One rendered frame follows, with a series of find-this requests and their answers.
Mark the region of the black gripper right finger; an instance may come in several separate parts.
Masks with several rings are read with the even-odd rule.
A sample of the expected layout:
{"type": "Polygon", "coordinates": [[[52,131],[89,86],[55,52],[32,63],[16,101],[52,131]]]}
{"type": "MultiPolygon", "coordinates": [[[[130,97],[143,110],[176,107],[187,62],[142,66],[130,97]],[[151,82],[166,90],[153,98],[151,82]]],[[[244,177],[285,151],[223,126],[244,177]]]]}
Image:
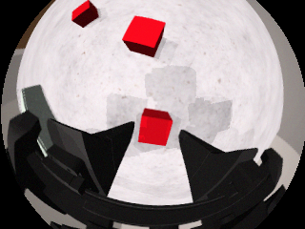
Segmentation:
{"type": "Polygon", "coordinates": [[[249,148],[225,153],[186,130],[180,130],[178,138],[193,202],[209,199],[206,195],[230,174],[237,163],[249,161],[259,152],[258,148],[249,148]]]}

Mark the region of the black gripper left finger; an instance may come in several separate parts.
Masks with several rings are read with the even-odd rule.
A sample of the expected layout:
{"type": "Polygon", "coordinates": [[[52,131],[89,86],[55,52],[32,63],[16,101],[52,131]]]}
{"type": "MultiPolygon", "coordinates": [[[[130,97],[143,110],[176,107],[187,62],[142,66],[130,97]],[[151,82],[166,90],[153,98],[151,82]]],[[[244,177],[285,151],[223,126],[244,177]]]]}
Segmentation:
{"type": "MultiPolygon", "coordinates": [[[[50,138],[58,148],[79,156],[91,173],[92,182],[99,190],[98,195],[110,193],[115,173],[122,163],[134,131],[134,121],[122,123],[102,133],[89,134],[69,125],[47,119],[50,138]]],[[[108,196],[107,196],[108,197],[108,196]]]]}

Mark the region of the red cube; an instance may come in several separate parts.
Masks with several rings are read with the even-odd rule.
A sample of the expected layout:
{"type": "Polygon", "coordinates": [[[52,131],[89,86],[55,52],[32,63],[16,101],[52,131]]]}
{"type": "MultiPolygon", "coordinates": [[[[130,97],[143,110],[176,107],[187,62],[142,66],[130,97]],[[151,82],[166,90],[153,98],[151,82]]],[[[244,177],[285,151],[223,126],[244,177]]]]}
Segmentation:
{"type": "Polygon", "coordinates": [[[131,22],[122,41],[129,47],[129,51],[144,53],[153,58],[163,38],[165,23],[137,15],[131,22]]]}
{"type": "Polygon", "coordinates": [[[96,10],[95,5],[92,1],[87,1],[87,3],[81,4],[79,8],[72,11],[72,22],[79,24],[80,27],[85,28],[88,26],[92,20],[99,18],[98,10],[96,10]]]}
{"type": "Polygon", "coordinates": [[[138,141],[146,144],[167,145],[173,120],[168,112],[146,110],[142,112],[140,119],[140,137],[138,141]]]}

